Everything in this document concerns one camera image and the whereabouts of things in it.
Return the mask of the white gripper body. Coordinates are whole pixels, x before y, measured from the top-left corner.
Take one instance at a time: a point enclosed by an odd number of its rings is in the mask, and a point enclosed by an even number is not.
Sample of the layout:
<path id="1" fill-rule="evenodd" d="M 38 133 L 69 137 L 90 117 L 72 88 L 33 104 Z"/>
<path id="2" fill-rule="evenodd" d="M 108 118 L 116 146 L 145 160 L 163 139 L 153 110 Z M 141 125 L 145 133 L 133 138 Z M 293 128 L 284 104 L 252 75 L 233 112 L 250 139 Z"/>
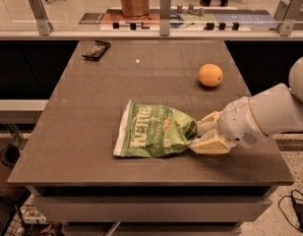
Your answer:
<path id="1" fill-rule="evenodd" d="M 250 148 L 268 139 L 254 117 L 250 98 L 246 96 L 226 105 L 221 111 L 218 125 L 226 138 L 243 148 Z"/>

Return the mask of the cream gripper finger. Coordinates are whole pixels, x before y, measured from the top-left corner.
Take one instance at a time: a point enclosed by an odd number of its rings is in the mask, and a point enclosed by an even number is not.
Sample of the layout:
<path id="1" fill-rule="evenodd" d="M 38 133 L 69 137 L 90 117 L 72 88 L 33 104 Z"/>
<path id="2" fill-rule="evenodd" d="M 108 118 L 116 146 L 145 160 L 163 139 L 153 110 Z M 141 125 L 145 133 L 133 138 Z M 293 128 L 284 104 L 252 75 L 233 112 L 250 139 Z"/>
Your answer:
<path id="1" fill-rule="evenodd" d="M 198 134 L 203 135 L 209 131 L 218 128 L 218 120 L 220 117 L 219 111 L 214 111 L 211 114 L 204 117 L 202 120 L 197 122 Z"/>
<path id="2" fill-rule="evenodd" d="M 194 139 L 190 143 L 190 150 L 198 154 L 226 154 L 237 144 L 223 135 L 214 134 L 211 138 L 205 136 Z"/>

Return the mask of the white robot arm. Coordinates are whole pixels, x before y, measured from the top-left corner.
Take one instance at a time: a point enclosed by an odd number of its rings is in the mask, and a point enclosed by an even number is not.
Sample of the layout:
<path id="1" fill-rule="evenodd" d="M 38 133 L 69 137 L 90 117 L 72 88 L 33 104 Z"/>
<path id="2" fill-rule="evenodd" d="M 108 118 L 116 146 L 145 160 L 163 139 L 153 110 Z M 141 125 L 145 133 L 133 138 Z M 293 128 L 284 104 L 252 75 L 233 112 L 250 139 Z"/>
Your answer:
<path id="1" fill-rule="evenodd" d="M 198 122 L 198 137 L 190 149 L 200 154 L 224 154 L 250 148 L 270 136 L 303 131 L 303 57 L 291 67 L 287 84 L 228 103 Z"/>

